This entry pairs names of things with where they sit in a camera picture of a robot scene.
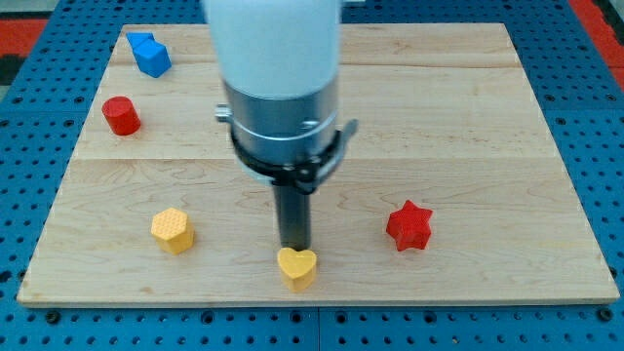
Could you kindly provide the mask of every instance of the red surface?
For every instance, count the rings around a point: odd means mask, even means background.
[[[624,75],[618,69],[624,68],[624,47],[617,42],[615,32],[606,23],[603,12],[592,0],[569,0],[569,4],[611,69],[620,89],[624,90]]]
[[[129,136],[140,127],[140,120],[133,106],[133,102],[127,97],[112,97],[101,107],[110,129],[117,136]]]
[[[420,209],[407,200],[403,208],[390,214],[386,232],[397,242],[397,250],[408,248],[424,250],[431,237],[429,218],[433,211]]]
[[[0,20],[0,57],[4,55],[27,57],[46,23],[47,19]]]

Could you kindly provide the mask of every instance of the wooden table surface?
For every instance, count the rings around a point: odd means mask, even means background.
[[[125,33],[151,31],[173,67],[140,73]],[[29,307],[521,305],[619,297],[502,24],[343,25],[339,123],[360,120],[312,196],[315,284],[281,284],[271,189],[235,161],[205,25],[126,25],[19,301]],[[100,109],[127,96],[142,126]],[[432,209],[425,251],[398,253],[388,215]],[[151,217],[189,213],[192,250],[161,252]]]

